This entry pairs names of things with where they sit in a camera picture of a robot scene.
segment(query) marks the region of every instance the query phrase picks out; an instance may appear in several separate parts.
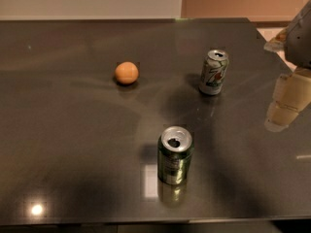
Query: green can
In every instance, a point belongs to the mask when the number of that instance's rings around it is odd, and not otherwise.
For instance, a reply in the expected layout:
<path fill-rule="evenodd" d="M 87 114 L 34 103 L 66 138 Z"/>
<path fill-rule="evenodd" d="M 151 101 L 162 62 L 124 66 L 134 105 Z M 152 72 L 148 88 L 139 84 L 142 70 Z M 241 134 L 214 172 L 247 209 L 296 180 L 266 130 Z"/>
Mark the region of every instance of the green can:
<path fill-rule="evenodd" d="M 179 126 L 165 129 L 157 143 L 158 178 L 168 184 L 184 182 L 193 150 L 192 136 L 187 129 Z"/>
<path fill-rule="evenodd" d="M 199 89 L 208 95 L 220 93 L 228 64 L 228 54 L 224 50 L 210 50 L 204 60 Z"/>

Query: table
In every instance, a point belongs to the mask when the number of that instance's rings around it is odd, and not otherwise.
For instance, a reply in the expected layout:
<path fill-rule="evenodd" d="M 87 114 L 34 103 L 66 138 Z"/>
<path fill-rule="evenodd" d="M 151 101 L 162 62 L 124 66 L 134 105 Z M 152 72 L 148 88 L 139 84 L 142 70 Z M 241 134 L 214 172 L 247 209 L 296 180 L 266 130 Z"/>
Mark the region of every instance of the table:
<path fill-rule="evenodd" d="M 264 128 L 290 70 L 246 18 L 1 21 L 0 32 L 0 225 L 311 216 L 310 110 Z M 214 48 L 230 65 L 221 94 L 205 96 Z M 140 70 L 130 86 L 113 78 L 124 61 Z M 194 138 L 179 186 L 156 177 L 171 125 Z"/>

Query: aluminum can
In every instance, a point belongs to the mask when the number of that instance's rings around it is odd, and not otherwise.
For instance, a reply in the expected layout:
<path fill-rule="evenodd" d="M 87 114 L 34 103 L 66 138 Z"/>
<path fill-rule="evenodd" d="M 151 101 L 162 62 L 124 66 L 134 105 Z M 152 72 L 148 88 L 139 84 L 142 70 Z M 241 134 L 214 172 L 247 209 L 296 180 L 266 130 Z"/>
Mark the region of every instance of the aluminum can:
<path fill-rule="evenodd" d="M 210 50 L 204 60 L 199 89 L 208 95 L 220 93 L 228 64 L 224 50 Z"/>
<path fill-rule="evenodd" d="M 167 184 L 157 180 L 157 195 L 166 207 L 179 207 L 187 197 L 187 183 Z"/>
<path fill-rule="evenodd" d="M 180 184 L 187 178 L 194 150 L 192 136 L 183 127 L 164 130 L 157 143 L 157 175 L 168 184 Z"/>

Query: dark table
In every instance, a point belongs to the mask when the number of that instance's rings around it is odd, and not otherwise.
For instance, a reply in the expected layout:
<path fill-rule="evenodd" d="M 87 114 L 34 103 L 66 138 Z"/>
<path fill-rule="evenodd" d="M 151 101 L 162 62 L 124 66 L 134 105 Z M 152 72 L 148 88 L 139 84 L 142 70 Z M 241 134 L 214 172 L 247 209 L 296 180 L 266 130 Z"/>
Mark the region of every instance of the dark table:
<path fill-rule="evenodd" d="M 264 128 L 290 70 L 247 19 L 2 21 L 0 36 L 1 225 L 311 216 L 310 110 Z M 221 94 L 204 96 L 214 48 L 230 66 Z M 113 79 L 124 61 L 140 70 L 130 86 Z M 177 186 L 156 176 L 171 125 L 194 136 Z"/>

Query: orange ball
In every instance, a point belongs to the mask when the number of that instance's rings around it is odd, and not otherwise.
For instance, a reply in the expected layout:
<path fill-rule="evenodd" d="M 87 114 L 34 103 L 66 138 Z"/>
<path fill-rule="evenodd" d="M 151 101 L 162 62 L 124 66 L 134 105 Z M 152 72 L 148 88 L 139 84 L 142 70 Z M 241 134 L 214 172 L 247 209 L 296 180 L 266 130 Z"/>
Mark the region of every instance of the orange ball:
<path fill-rule="evenodd" d="M 131 84 L 137 81 L 138 69 L 132 62 L 124 62 L 117 66 L 115 77 L 119 83 Z"/>

